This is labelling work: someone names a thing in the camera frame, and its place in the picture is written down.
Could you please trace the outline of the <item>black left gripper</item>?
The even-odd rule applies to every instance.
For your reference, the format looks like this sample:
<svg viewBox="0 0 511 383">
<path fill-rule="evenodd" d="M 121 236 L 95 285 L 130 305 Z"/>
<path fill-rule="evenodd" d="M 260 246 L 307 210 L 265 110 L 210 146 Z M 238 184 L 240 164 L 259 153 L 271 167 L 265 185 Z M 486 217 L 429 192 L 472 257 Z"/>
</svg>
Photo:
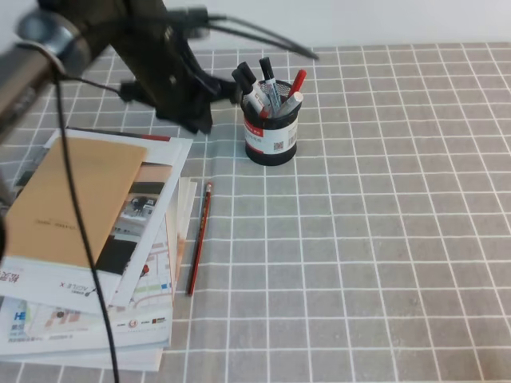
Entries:
<svg viewBox="0 0 511 383">
<path fill-rule="evenodd" d="M 121 94 L 155 109 L 191 133 L 212 130 L 211 103 L 239 105 L 242 91 L 235 81 L 206 73 L 184 33 L 171 26 L 135 26 L 114 38 L 111 46 L 132 72 L 135 81 L 124 83 Z"/>
</svg>

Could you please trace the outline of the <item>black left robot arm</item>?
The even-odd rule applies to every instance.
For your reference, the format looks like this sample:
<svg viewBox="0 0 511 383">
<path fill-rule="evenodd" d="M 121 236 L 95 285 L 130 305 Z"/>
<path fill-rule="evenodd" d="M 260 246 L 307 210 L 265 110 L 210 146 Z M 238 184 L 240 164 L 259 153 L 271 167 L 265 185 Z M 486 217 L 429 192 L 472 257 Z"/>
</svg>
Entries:
<svg viewBox="0 0 511 383">
<path fill-rule="evenodd" d="M 134 76 L 119 97 L 151 107 L 160 120 L 210 133 L 212 103 L 241 100 L 234 81 L 207 74 L 188 39 L 205 8 L 162 1 L 40 1 L 19 22 L 19 42 L 1 55 L 1 135 L 8 136 L 55 77 L 76 80 L 112 47 Z"/>
</svg>

